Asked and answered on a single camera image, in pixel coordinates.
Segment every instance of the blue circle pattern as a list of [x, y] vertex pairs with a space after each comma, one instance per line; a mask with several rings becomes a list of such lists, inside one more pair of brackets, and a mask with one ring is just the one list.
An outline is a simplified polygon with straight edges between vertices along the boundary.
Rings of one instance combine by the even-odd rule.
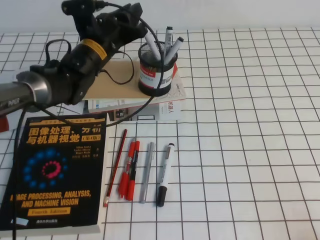
[[[60, 157], [60, 155], [61, 155], [60, 152], [57, 152], [54, 148], [48, 148], [45, 151], [37, 152], [35, 156], [30, 157], [26, 162], [26, 166], [23, 169], [23, 181], [27, 183], [30, 188], [38, 187], [40, 190], [45, 189], [47, 187], [47, 184], [44, 181], [41, 181], [38, 183], [36, 180], [32, 179], [32, 176], [31, 176], [32, 168], [36, 164], [40, 164], [41, 162], [48, 162], [54, 157]], [[67, 158], [63, 157], [62, 162], [66, 164]], [[63, 171], [66, 171], [68, 170], [68, 166], [64, 165], [62, 169]], [[63, 173], [60, 173], [57, 177], [58, 179], [61, 180], [65, 177], [65, 175]], [[56, 183], [57, 181], [52, 179], [48, 185], [53, 187], [56, 185]]]

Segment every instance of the book cover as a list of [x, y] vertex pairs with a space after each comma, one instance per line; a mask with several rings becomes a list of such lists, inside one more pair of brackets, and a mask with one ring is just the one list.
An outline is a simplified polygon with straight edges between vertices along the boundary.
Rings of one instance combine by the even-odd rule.
[[[106, 140], [106, 113], [28, 118], [15, 170], [18, 230], [98, 224]], [[1, 231], [13, 228], [11, 171], [0, 209]]]

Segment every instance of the black cable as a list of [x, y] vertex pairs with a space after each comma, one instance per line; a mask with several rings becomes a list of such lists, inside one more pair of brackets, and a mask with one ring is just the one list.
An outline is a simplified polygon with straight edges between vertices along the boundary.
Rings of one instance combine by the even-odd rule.
[[63, 38], [61, 39], [54, 39], [54, 40], [51, 40], [51, 41], [48, 41], [45, 45], [45, 57], [46, 57], [46, 60], [45, 60], [45, 64], [44, 65], [48, 65], [48, 63], [50, 62], [50, 54], [49, 54], [49, 46], [53, 43], [56, 43], [56, 42], [66, 42], [68, 44], [68, 51], [67, 53], [70, 54], [71, 53], [71, 44], [68, 40], [65, 40]]
[[[132, 17], [134, 17], [135, 19], [138, 19], [141, 23], [143, 23], [145, 25], [145, 27], [150, 31], [150, 33], [153, 35], [154, 37], [154, 40], [155, 40], [155, 43], [159, 49], [159, 52], [160, 52], [160, 57], [161, 57], [161, 75], [160, 75], [160, 81], [159, 81], [159, 84], [158, 86], [156, 87], [156, 90], [158, 90], [161, 86], [161, 82], [162, 82], [162, 78], [164, 77], [164, 66], [165, 66], [165, 63], [164, 63], [164, 52], [162, 51], [162, 47], [161, 47], [161, 44], [157, 38], [157, 35], [155, 34], [155, 32], [152, 30], [152, 28], [139, 16], [136, 16], [135, 14], [133, 14], [130, 10], [124, 8], [123, 6], [120, 6], [120, 5], [117, 5], [117, 4], [114, 4], [114, 3], [110, 3], [110, 2], [105, 2], [104, 3], [104, 6], [107, 7], [107, 6], [110, 6], [110, 7], [115, 7], [115, 8], [118, 8], [118, 9], [121, 9], [129, 14], [131, 14]], [[114, 126], [114, 125], [117, 125], [117, 124], [120, 124], [126, 120], [129, 120], [130, 118], [132, 118], [134, 115], [140, 113], [140, 111], [142, 111], [153, 99], [155, 98], [155, 96], [151, 96], [149, 98], [148, 101], [145, 102], [144, 105], [142, 105], [139, 109], [137, 109], [135, 112], [131, 113], [130, 115], [128, 116], [125, 116], [124, 118], [116, 121], [116, 122], [113, 122], [113, 123], [110, 123], [110, 124], [107, 124], [106, 126], [107, 127], [111, 127], [111, 126]]]
[[118, 85], [124, 85], [124, 84], [130, 83], [131, 80], [134, 78], [134, 76], [135, 76], [135, 66], [134, 66], [134, 62], [132, 61], [131, 57], [130, 57], [127, 53], [125, 53], [125, 52], [123, 52], [123, 51], [118, 51], [117, 54], [127, 55], [128, 58], [129, 58], [130, 61], [131, 61], [131, 65], [132, 65], [132, 75], [131, 75], [131, 77], [129, 78], [129, 80], [128, 80], [128, 81], [125, 81], [125, 82], [118, 82], [118, 81], [114, 80], [113, 77], [110, 75], [110, 73], [109, 73], [107, 70], [105, 70], [105, 69], [102, 69], [102, 70], [100, 71], [100, 73], [106, 73], [106, 74], [109, 76], [109, 78], [110, 78], [114, 83], [116, 83], [116, 84], [118, 84]]
[[25, 106], [22, 109], [22, 113], [20, 115], [20, 119], [18, 122], [18, 126], [16, 128], [15, 132], [15, 139], [14, 139], [14, 146], [13, 146], [13, 164], [12, 164], [12, 170], [14, 171], [14, 177], [13, 177], [13, 184], [12, 184], [12, 196], [13, 196], [13, 205], [12, 205], [12, 223], [13, 223], [13, 229], [12, 229], [12, 239], [16, 240], [17, 238], [17, 186], [18, 186], [18, 177], [19, 177], [19, 161], [17, 161], [17, 154], [18, 154], [18, 145], [19, 145], [19, 137], [20, 137], [20, 131], [22, 127], [22, 123], [24, 121], [26, 112], [27, 112], [28, 106]]
[[43, 107], [41, 104], [33, 103], [33, 105], [34, 105], [37, 109], [39, 109], [40, 111], [42, 111], [42, 112], [44, 112], [45, 114], [49, 115], [50, 117], [52, 117], [52, 118], [54, 118], [54, 119], [56, 119], [56, 120], [59, 120], [59, 121], [65, 123], [65, 124], [67, 124], [67, 125], [70, 125], [70, 126], [73, 126], [73, 127], [78, 128], [79, 131], [80, 131], [81, 128], [82, 128], [82, 127], [79, 126], [78, 124], [75, 124], [75, 123], [73, 123], [73, 122], [71, 122], [71, 121], [65, 120], [65, 119], [64, 119], [64, 116], [58, 116], [58, 115], [55, 115], [55, 114], [53, 114], [52, 112], [46, 110], [46, 107]]

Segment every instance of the silver pen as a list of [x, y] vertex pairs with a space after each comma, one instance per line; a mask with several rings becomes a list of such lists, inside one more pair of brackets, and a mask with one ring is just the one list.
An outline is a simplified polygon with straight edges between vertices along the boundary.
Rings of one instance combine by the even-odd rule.
[[151, 170], [151, 163], [152, 160], [155, 158], [155, 148], [156, 144], [152, 141], [149, 144], [148, 147], [148, 153], [147, 153], [147, 162], [146, 162], [146, 169], [144, 174], [144, 180], [141, 187], [140, 192], [140, 203], [144, 204], [147, 199], [147, 191], [148, 191], [148, 184], [149, 184], [149, 176], [150, 176], [150, 170]]

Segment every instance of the black mesh pen holder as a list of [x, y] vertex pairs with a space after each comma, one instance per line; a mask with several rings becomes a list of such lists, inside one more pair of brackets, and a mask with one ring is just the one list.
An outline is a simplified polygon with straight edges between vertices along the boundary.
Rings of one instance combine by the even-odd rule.
[[[162, 51], [165, 48], [165, 43], [160, 42]], [[138, 51], [140, 59], [140, 79], [139, 89], [148, 96], [162, 96], [167, 94], [171, 89], [171, 82], [174, 75], [174, 66], [178, 59], [178, 53], [174, 55], [172, 60], [164, 65], [163, 78], [160, 88], [157, 86], [161, 76], [161, 61], [156, 60], [147, 43], [143, 44]]]

